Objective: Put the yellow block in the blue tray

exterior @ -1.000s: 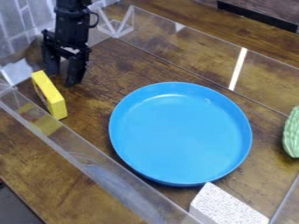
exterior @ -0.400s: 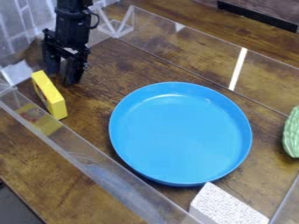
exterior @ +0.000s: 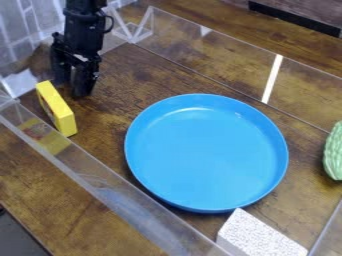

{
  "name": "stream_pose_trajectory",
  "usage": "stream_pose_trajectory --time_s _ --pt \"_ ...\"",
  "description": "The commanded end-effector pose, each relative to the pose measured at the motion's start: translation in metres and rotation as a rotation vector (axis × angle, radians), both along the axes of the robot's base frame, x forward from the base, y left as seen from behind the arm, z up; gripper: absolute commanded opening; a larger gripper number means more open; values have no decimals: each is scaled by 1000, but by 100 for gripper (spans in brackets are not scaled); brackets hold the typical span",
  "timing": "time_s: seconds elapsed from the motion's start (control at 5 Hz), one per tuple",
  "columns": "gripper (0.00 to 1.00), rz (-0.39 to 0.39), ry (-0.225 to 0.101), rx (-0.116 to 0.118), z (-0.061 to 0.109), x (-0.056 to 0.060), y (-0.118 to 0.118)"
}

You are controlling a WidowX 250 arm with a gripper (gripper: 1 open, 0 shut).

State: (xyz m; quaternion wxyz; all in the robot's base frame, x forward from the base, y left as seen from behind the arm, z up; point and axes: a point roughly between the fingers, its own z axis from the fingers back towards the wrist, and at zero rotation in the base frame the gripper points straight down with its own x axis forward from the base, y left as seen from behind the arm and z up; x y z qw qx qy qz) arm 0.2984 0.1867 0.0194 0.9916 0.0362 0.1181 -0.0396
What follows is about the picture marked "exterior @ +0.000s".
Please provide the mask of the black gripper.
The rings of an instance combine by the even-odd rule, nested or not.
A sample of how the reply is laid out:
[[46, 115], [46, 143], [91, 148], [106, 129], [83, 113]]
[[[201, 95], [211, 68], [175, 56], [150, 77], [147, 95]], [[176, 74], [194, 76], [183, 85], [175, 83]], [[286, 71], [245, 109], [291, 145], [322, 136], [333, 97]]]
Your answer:
[[80, 61], [76, 55], [87, 59], [84, 65], [75, 69], [72, 97], [90, 96], [99, 78], [103, 38], [107, 33], [103, 8], [107, 0], [66, 0], [63, 14], [66, 17], [64, 33], [52, 33], [51, 68], [54, 85], [60, 86], [71, 80], [71, 65]]

